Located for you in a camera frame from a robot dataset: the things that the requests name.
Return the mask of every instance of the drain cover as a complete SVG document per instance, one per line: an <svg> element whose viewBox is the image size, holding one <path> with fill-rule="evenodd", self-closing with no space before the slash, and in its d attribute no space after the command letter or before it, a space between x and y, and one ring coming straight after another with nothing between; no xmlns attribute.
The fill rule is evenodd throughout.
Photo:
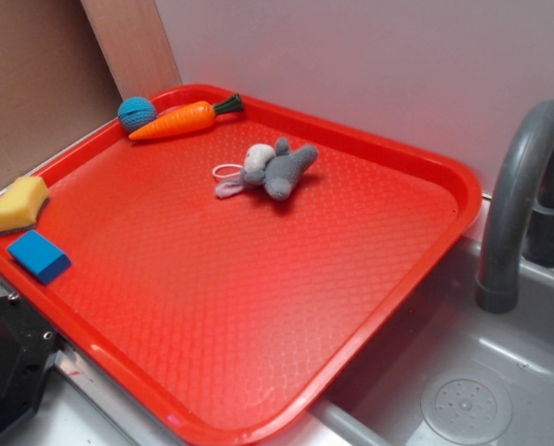
<svg viewBox="0 0 554 446"><path fill-rule="evenodd" d="M421 406L434 432L463 445L497 439L512 416L510 397L498 377L475 369L439 374L424 389Z"/></svg>

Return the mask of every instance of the tray rim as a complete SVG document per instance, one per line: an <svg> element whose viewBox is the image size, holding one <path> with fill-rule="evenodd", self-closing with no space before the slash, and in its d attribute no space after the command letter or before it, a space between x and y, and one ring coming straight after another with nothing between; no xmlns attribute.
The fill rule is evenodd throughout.
<svg viewBox="0 0 554 446"><path fill-rule="evenodd" d="M211 102L218 101L230 94L231 92L228 90L215 86L194 84L167 89L153 96L151 100L158 110L164 110L175 106L177 102L180 103L182 98L197 97ZM353 145L346 145L346 149L341 151L435 183L455 197L458 209L456 218L450 227L420 257L409 273L383 299L377 310L364 320L353 336L337 350L320 372L311 378L295 396L292 403L267 420L266 423L236 430L220 430L207 426L202 420L189 413L188 408L181 405L176 399L170 403L168 397L170 399L172 397L168 392L144 372L139 374L129 369L126 362L130 359L125 357L110 341L98 333L88 333L86 336L82 320L80 318L69 319L70 308L66 307L64 302L54 302L47 296L46 286L33 281L20 271L10 258L0 255L0 274L23 295L26 295L56 326L60 326L57 321L64 321L64 327L60 331L68 336L74 345L84 351L88 358L105 370L172 432L187 441L203 445L247 444L265 439L294 423L334 379L336 372L340 371L362 345L377 332L392 312L452 247L474 221L481 208L479 181L472 172L454 159L270 104L260 99L246 95L242 95L242 97L245 106L242 119L247 117L294 135L299 134L300 129L314 132L317 135L320 134L321 138L319 140L313 138L313 142L324 143L330 147L337 147L337 144L344 147L345 142L353 141ZM38 168L33 175L43 177L49 187L105 151L118 138L126 138L126 132L116 118L97 132L79 140L68 150L63 151L59 157ZM371 152L368 156L365 149L374 146L378 147L378 153ZM409 172L402 170L399 165L404 165ZM80 334L83 339L78 345L74 342L77 334ZM176 412L180 415L180 419L176 419Z"/></svg>

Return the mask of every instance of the cardboard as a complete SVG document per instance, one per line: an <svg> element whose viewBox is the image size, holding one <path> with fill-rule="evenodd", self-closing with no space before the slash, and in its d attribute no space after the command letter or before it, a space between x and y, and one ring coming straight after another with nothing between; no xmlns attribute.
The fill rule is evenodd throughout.
<svg viewBox="0 0 554 446"><path fill-rule="evenodd" d="M0 190L120 102L79 0L0 1Z"/></svg>

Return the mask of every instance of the stuffed bunny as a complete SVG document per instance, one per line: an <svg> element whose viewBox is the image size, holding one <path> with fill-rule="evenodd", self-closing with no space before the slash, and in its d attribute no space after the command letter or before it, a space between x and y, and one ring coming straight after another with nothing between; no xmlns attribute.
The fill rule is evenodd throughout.
<svg viewBox="0 0 554 446"><path fill-rule="evenodd" d="M255 144L246 154L240 176L221 181L215 194L227 198L263 186L273 200L286 200L317 157L318 151L310 144L291 151L287 138L279 138L274 151L267 144Z"/></svg>

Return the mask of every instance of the yarn ball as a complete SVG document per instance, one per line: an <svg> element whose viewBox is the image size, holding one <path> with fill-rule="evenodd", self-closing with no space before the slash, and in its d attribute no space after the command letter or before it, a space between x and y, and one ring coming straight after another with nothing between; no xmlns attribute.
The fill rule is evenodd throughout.
<svg viewBox="0 0 554 446"><path fill-rule="evenodd" d="M148 99L128 98L118 109L120 124L128 133L140 129L144 125L157 119L157 111Z"/></svg>

